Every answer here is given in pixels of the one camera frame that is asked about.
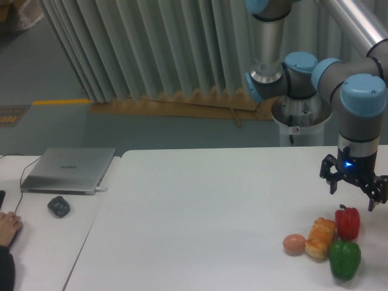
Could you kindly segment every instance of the sleeve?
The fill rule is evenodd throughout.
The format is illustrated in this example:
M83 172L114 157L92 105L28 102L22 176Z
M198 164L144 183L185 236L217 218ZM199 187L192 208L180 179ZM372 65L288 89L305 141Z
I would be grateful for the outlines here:
M15 283L15 264L8 247L0 246L0 289L12 291Z

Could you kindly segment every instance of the floor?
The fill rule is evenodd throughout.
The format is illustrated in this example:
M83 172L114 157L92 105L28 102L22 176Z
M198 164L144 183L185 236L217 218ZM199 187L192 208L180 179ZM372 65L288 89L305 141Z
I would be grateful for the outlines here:
M0 35L0 105L84 99L85 94L43 19L19 35ZM243 121L89 113L89 104L33 105L15 127L0 127L0 155L41 155L47 147L136 149L277 147L273 121ZM338 117L326 124L324 145L338 142ZM381 144L388 144L385 117Z

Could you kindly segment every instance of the yellow floor stripe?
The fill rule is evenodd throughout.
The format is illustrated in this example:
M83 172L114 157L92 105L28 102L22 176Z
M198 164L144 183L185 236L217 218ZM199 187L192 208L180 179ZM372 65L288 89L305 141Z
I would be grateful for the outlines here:
M58 105L58 104L84 104L92 103L89 99L69 99L69 100L43 100L34 101L32 105Z

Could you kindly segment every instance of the laptop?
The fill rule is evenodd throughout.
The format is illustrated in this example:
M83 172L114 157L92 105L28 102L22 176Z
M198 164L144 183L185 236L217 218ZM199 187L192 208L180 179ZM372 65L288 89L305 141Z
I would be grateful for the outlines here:
M30 193L93 195L115 153L114 148L49 148L20 189Z

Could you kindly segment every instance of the hand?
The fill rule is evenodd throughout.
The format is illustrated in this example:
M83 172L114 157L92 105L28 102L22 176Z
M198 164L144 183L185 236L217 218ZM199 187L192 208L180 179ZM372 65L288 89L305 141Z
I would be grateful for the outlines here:
M15 233L23 225L20 219L14 212L0 212L0 246L9 246Z

